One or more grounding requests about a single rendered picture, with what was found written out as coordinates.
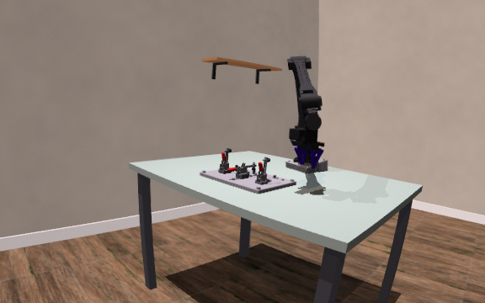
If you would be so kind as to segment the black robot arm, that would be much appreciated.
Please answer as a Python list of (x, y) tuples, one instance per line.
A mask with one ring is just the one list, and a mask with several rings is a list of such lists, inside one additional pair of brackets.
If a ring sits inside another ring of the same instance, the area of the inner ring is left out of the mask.
[[(290, 129), (289, 139), (293, 146), (300, 146), (302, 142), (317, 143), (317, 129), (322, 124), (317, 111), (321, 110), (322, 97), (318, 96), (317, 90), (312, 86), (307, 72), (307, 69), (312, 69), (310, 57), (291, 56), (287, 61), (289, 70), (293, 71), (296, 80), (299, 114), (299, 123), (295, 125), (295, 129)], [(301, 96), (299, 96), (299, 92)]]

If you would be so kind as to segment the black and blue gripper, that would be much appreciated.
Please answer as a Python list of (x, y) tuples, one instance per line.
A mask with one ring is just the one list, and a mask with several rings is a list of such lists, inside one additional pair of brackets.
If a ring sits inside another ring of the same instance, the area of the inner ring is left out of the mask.
[[(321, 150), (321, 148), (318, 148), (318, 147), (324, 146), (324, 144), (325, 143), (322, 143), (322, 142), (317, 142), (317, 143), (302, 142), (302, 144), (300, 146), (295, 147), (296, 155), (299, 158), (300, 164), (305, 163), (307, 150), (311, 150), (312, 169), (314, 169), (315, 166), (317, 165), (318, 159), (320, 158), (320, 156), (323, 153), (323, 150)], [(302, 160), (301, 160), (301, 152), (302, 152)], [(316, 160), (315, 160), (316, 154), (317, 154), (317, 157), (316, 157)]]

